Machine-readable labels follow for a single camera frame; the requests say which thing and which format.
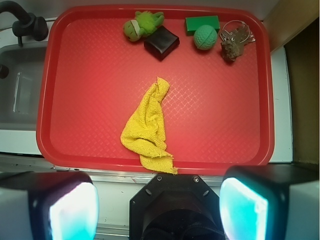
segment black faucet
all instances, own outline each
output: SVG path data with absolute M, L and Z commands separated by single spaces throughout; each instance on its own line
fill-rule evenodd
M 44 40 L 49 33 L 46 20 L 42 16 L 35 16 L 33 13 L 27 13 L 18 3 L 14 1 L 0 2 L 0 14 L 9 12 L 13 14 L 18 21 L 12 25 L 12 31 L 18 37 L 18 44 L 23 46 L 22 36 L 32 36 L 36 41 Z

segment black square object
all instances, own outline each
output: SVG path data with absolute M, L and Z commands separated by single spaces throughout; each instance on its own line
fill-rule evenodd
M 160 61 L 180 44 L 179 37 L 164 26 L 160 26 L 144 40 L 144 47 Z

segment plastic tray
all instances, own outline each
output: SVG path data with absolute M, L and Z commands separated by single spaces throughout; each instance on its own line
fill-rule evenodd
M 163 61 L 143 40 L 129 42 L 124 22 L 135 11 L 164 12 L 180 45 Z M 217 15 L 250 26 L 256 42 L 233 64 L 219 39 L 197 50 L 185 17 Z M 37 143 L 57 166 L 149 172 L 120 135 L 144 93 L 157 80 L 171 87 L 162 103 L 167 151 L 180 174 L 223 175 L 235 164 L 261 165 L 274 149 L 271 61 L 267 32 L 248 12 L 224 8 L 96 5 L 74 7 L 55 21 L 48 40 Z

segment metal sink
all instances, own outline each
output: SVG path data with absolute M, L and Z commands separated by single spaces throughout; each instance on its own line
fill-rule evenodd
M 0 64 L 9 69 L 0 79 L 0 129 L 35 131 L 47 42 L 0 48 Z

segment microfiber cloth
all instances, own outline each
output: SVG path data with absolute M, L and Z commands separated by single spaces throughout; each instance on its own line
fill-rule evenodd
M 169 90 L 169 83 L 158 77 L 142 98 L 138 108 L 126 123 L 121 143 L 140 155 L 146 169 L 177 174 L 173 156 L 166 152 L 165 120 L 161 102 Z

